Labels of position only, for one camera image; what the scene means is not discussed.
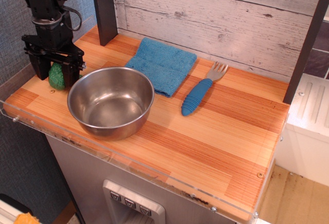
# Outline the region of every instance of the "wooden countertop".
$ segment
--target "wooden countertop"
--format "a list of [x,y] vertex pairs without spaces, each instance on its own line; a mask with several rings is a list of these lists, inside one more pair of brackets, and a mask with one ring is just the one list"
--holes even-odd
[[[118,35],[99,45],[97,28],[76,43],[85,52],[87,74],[124,66],[140,40]],[[198,58],[171,98],[156,95],[150,116],[135,135],[105,141],[87,134],[71,116],[66,98],[48,82],[33,77],[4,108],[24,123],[78,146],[170,191],[247,223],[256,211],[289,105],[287,84],[229,68],[213,84],[197,110],[181,115],[185,96],[212,66]]]

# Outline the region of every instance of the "green sponge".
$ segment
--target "green sponge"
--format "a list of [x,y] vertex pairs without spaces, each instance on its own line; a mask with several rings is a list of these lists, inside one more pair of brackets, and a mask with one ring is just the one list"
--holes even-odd
[[65,89],[64,77],[62,73],[62,65],[54,62],[49,71],[49,84],[54,89]]

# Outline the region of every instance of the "stainless steel bowl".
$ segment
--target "stainless steel bowl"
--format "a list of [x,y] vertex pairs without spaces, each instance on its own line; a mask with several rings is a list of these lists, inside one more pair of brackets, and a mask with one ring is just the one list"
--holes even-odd
[[79,79],[69,91],[67,106],[91,135],[120,140],[142,128],[153,100],[153,85],[144,74],[109,67]]

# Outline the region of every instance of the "blue rubber grip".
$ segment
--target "blue rubber grip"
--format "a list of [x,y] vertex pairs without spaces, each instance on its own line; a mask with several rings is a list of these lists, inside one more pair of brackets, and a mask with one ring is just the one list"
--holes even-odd
[[181,114],[187,116],[199,106],[202,98],[212,85],[211,79],[201,80],[186,96],[183,105],[181,106]]

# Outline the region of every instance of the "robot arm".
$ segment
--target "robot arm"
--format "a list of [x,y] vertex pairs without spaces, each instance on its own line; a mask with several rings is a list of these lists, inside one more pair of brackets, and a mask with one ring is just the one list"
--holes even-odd
[[84,52],[72,42],[73,29],[69,12],[74,9],[64,6],[67,0],[25,0],[32,11],[32,22],[37,35],[24,35],[25,52],[29,55],[36,75],[44,80],[48,77],[51,62],[62,65],[66,87],[79,79],[85,68]]

